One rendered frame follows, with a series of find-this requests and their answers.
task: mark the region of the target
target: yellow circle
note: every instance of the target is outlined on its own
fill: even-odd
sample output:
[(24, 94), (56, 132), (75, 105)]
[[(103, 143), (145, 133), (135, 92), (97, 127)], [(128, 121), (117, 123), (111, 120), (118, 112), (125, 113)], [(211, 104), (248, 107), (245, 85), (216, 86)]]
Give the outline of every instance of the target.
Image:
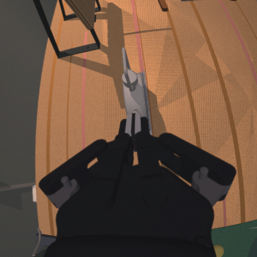
[(219, 245), (219, 244), (214, 245), (214, 249), (215, 249), (215, 253), (216, 253), (217, 257), (223, 256), (224, 248), (221, 245)]

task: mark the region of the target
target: black metal frame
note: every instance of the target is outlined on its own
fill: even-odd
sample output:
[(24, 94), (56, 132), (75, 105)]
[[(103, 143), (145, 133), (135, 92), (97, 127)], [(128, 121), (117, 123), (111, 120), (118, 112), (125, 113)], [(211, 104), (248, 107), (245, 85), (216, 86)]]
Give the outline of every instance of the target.
[[(96, 7), (94, 9), (94, 12), (95, 13), (98, 13), (101, 11), (101, 6), (99, 4), (99, 0), (95, 0), (96, 1), (96, 4), (98, 7)], [(91, 44), (86, 44), (86, 45), (82, 45), (82, 46), (78, 46), (78, 47), (74, 47), (74, 48), (71, 48), (71, 49), (67, 49), (67, 50), (64, 50), (64, 51), (60, 51), (58, 46), (57, 46), (57, 43), (56, 43), (56, 40), (54, 38), (54, 35), (51, 31), (51, 28), (49, 26), (49, 23), (48, 23), (48, 20), (47, 20), (47, 17), (44, 13), (44, 10), (43, 10), (43, 7), (40, 3), (40, 0), (33, 0), (34, 4), (35, 4), (35, 7), (36, 7), (36, 10), (40, 16), (40, 19), (43, 23), (43, 26), (44, 26), (44, 29), (48, 35), (48, 38), (52, 44), (52, 47), (56, 53), (56, 56), (57, 58), (63, 58), (63, 57), (67, 57), (67, 56), (73, 56), (73, 55), (77, 55), (77, 54), (81, 54), (81, 53), (85, 53), (85, 52), (89, 52), (89, 51), (93, 51), (93, 50), (98, 50), (100, 49), (100, 41), (98, 39), (98, 36), (95, 32), (95, 30), (92, 28), (90, 29), (90, 32), (93, 36), (93, 39), (95, 41), (95, 43), (91, 43)], [(64, 5), (63, 5), (63, 2), (62, 0), (59, 0), (59, 3), (60, 3), (60, 8), (61, 8), (61, 12), (62, 12), (62, 16), (63, 16), (63, 20), (64, 21), (67, 21), (67, 20), (70, 20), (70, 19), (73, 19), (73, 18), (76, 18), (77, 15), (75, 13), (73, 14), (69, 14), (69, 15), (66, 15), (65, 14), (65, 10), (64, 10)]]

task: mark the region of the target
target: gray floor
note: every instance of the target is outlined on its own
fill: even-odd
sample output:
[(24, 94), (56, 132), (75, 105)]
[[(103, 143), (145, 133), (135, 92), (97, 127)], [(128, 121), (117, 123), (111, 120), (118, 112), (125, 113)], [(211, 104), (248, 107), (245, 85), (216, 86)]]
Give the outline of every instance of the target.
[[(40, 0), (49, 24), (57, 0)], [(39, 89), (48, 36), (33, 0), (0, 4), (0, 187), (35, 182)], [(0, 256), (29, 257), (38, 233), (32, 188), (0, 191)]]

